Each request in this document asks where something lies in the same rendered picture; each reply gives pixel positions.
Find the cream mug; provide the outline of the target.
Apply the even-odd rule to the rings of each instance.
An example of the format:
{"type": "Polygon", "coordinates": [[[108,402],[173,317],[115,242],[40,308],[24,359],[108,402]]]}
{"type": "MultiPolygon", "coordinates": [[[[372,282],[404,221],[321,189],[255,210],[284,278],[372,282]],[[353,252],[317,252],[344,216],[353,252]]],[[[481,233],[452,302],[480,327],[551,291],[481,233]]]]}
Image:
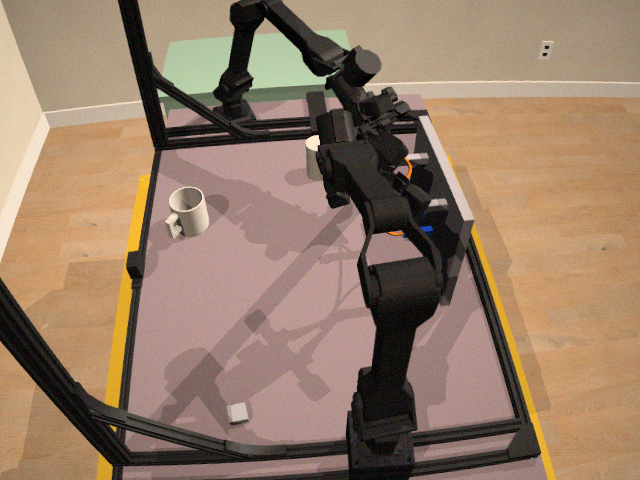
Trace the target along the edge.
{"type": "Polygon", "coordinates": [[[198,188],[183,187],[174,191],[169,198],[169,207],[172,215],[165,221],[169,237],[175,238],[178,234],[186,237],[198,236],[208,228],[205,199],[198,188]]]}

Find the cream cylinder with white top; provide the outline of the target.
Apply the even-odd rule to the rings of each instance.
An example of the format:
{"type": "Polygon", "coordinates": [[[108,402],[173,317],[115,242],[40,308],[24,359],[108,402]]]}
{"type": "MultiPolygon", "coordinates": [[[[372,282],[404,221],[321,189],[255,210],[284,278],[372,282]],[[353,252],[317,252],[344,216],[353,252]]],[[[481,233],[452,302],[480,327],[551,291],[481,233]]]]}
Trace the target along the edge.
{"type": "Polygon", "coordinates": [[[323,175],[320,173],[316,161],[317,145],[320,145],[319,135],[312,136],[306,140],[307,176],[314,181],[323,181],[323,175]]]}

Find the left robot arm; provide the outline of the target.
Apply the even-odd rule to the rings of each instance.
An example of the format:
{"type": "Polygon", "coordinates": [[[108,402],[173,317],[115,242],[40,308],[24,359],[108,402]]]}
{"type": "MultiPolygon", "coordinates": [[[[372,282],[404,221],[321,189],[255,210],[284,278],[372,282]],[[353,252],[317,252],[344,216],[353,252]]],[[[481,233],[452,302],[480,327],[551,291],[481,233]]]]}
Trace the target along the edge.
{"type": "MultiPolygon", "coordinates": [[[[214,97],[223,103],[220,110],[228,121],[248,116],[242,94],[252,87],[254,78],[247,68],[255,30],[264,18],[300,50],[303,62],[314,75],[323,77],[337,71],[326,77],[325,90],[332,89],[340,103],[364,89],[363,86],[381,70],[377,54],[362,49],[360,45],[349,51],[330,38],[316,34],[282,0],[240,0],[231,5],[230,16],[235,29],[229,66],[221,75],[219,86],[213,90],[214,97]]],[[[394,110],[393,103],[398,100],[392,87],[382,89],[381,94],[376,96],[372,91],[367,95],[368,98],[364,100],[359,96],[354,99],[361,122],[367,116],[378,117],[394,110]]]]}

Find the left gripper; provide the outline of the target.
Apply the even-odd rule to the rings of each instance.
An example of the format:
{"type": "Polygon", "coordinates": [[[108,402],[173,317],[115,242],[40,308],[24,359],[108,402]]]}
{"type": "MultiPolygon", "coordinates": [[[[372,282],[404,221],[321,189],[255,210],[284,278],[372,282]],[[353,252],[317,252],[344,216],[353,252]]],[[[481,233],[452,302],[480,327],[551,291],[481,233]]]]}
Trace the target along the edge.
{"type": "Polygon", "coordinates": [[[394,124],[395,121],[397,121],[400,118],[402,118],[406,113],[408,113],[411,110],[409,105],[406,102],[399,101],[399,102],[393,104],[395,109],[387,111],[383,115],[383,117],[382,116],[378,116],[378,117],[367,116],[367,119],[364,120],[365,122],[364,121],[361,122],[361,120],[360,120],[360,118],[359,118],[359,116],[358,116],[358,114],[356,112],[356,106],[355,106],[355,101],[354,101],[354,99],[356,97],[358,97],[358,96],[361,98],[361,100],[364,100],[364,99],[368,98],[367,92],[364,89],[362,89],[362,90],[359,90],[359,91],[351,94],[350,96],[348,96],[347,98],[345,98],[341,102],[341,104],[343,106],[343,109],[351,112],[351,114],[352,114],[352,119],[353,119],[353,124],[354,124],[354,128],[355,128],[357,140],[362,140],[362,134],[366,130],[372,130],[372,128],[374,129],[374,131],[378,131],[379,129],[381,129],[383,131],[388,131],[389,133],[391,133],[392,124],[394,124]],[[397,113],[399,113],[400,115],[397,114],[397,113]],[[401,114],[401,113],[403,113],[403,114],[401,114]],[[369,119],[369,117],[371,117],[371,118],[369,119]],[[393,117],[395,117],[395,118],[393,118],[393,117]],[[392,120],[394,120],[394,121],[392,121],[392,120]],[[363,122],[364,122],[364,124],[363,124],[363,122]]]}

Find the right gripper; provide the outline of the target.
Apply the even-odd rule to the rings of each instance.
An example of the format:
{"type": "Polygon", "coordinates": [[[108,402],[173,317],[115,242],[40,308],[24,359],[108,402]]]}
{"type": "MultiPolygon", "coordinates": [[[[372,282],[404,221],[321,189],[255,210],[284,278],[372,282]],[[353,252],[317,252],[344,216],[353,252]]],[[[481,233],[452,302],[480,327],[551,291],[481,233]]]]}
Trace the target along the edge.
{"type": "Polygon", "coordinates": [[[399,171],[394,181],[385,180],[398,195],[405,196],[408,199],[413,220],[418,224],[431,203],[431,196],[420,187],[410,184],[410,180],[399,171]]]}

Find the small white block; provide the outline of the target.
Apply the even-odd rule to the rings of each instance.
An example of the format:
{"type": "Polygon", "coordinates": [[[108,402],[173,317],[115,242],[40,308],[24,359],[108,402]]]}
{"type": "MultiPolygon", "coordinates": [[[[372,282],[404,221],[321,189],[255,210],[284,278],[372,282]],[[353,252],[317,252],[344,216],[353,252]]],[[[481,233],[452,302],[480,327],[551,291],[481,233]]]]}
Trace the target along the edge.
{"type": "Polygon", "coordinates": [[[248,423],[248,415],[246,410],[245,402],[228,405],[227,412],[230,426],[248,423]]]}

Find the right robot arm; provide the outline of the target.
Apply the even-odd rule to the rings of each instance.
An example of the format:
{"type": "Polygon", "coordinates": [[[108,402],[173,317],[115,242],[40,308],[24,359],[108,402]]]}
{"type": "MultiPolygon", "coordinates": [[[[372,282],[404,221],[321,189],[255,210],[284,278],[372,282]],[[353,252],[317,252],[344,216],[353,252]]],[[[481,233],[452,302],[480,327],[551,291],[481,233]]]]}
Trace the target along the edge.
{"type": "Polygon", "coordinates": [[[409,153],[405,144],[381,129],[366,130],[365,140],[356,140],[352,114],[343,108],[317,116],[316,123],[321,145],[316,161],[328,204],[338,208],[351,198],[366,235],[357,269],[376,333],[372,366],[358,372],[351,402],[353,431],[361,440],[363,457],[401,455],[401,434],[418,430],[414,392],[406,376],[416,329],[434,315],[444,291],[435,244],[413,220],[408,199],[384,179],[396,178],[394,170],[409,153]],[[368,266],[372,234],[400,230],[423,257],[368,266]]]}

